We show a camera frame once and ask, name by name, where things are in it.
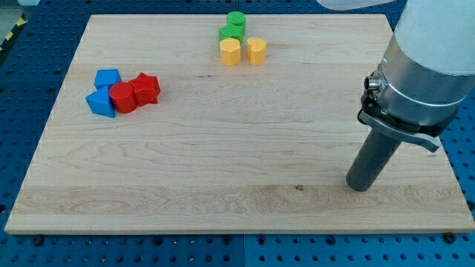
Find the red block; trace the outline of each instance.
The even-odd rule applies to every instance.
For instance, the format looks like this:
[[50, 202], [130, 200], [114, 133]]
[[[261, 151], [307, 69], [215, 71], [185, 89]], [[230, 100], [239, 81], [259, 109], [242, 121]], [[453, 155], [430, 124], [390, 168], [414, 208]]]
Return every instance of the red block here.
[[109, 90], [109, 97], [117, 112], [130, 113], [137, 108], [134, 86], [127, 82], [118, 82]]
[[137, 78], [132, 79], [129, 83], [134, 86], [135, 96], [140, 107], [158, 103], [157, 97], [160, 94], [160, 86], [156, 76], [147, 76], [140, 73]]

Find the blue cube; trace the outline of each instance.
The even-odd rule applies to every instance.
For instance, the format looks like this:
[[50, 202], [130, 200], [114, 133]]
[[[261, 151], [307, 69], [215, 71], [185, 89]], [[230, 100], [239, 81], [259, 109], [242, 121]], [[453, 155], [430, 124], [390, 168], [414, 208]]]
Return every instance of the blue cube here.
[[109, 87], [105, 86], [86, 96], [86, 102], [92, 113], [115, 118], [116, 111], [112, 101], [109, 99]]
[[118, 82], [121, 82], [120, 74], [117, 69], [110, 70], [98, 70], [96, 72], [96, 79], [94, 80], [94, 85], [96, 89], [99, 90], [105, 86], [111, 87]]

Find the wooden table surface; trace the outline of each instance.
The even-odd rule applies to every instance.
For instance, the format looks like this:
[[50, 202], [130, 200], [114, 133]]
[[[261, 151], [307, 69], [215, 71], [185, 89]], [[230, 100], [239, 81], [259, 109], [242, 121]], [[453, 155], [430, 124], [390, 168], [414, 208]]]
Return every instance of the wooden table surface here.
[[[472, 231], [443, 149], [403, 144], [374, 186], [345, 175], [369, 132], [363, 78], [391, 37], [383, 15], [247, 16], [268, 42], [220, 64], [225, 16], [92, 16], [36, 149], [11, 234]], [[158, 105], [89, 111], [97, 69], [157, 75]]]

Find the blue pegboard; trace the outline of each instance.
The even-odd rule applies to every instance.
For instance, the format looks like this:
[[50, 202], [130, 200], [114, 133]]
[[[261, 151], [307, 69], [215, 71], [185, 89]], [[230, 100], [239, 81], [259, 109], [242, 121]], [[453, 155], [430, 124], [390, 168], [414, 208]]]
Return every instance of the blue pegboard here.
[[[315, 0], [42, 0], [0, 68], [0, 225], [3, 229], [90, 14], [383, 13], [405, 0], [346, 12]], [[475, 92], [441, 136], [466, 199], [475, 201]], [[475, 234], [12, 237], [0, 266], [475, 266]]]

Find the toy block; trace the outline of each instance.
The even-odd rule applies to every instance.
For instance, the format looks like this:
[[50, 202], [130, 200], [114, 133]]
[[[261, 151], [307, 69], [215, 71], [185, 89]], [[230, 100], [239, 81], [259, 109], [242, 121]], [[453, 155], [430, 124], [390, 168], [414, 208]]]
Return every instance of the toy block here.
[[118, 82], [111, 86], [109, 97], [116, 110], [120, 113], [130, 113], [137, 108], [134, 86], [127, 82]]
[[237, 39], [227, 38], [220, 41], [221, 63], [234, 66], [240, 62], [240, 42]]
[[96, 72], [96, 78], [94, 80], [94, 85], [96, 89], [99, 90], [105, 86], [112, 86], [118, 82], [121, 82], [120, 74], [117, 69], [110, 70], [98, 70]]
[[130, 82], [134, 86], [134, 93], [139, 106], [157, 104], [157, 96], [160, 94], [160, 85], [156, 76], [147, 76], [141, 73]]
[[266, 50], [266, 40], [258, 37], [251, 37], [247, 40], [247, 57], [251, 60], [251, 65], [261, 65], [266, 59]]
[[243, 41], [244, 36], [244, 27], [243, 26], [235, 26], [235, 25], [227, 25], [225, 27], [220, 28], [220, 41], [223, 41], [227, 38], [234, 38], [239, 40], [239, 42]]
[[114, 118], [116, 116], [114, 106], [109, 99], [109, 88], [107, 86], [100, 88], [85, 98], [92, 113], [110, 118]]
[[243, 35], [246, 34], [246, 15], [239, 11], [230, 12], [226, 16], [227, 25], [243, 27]]

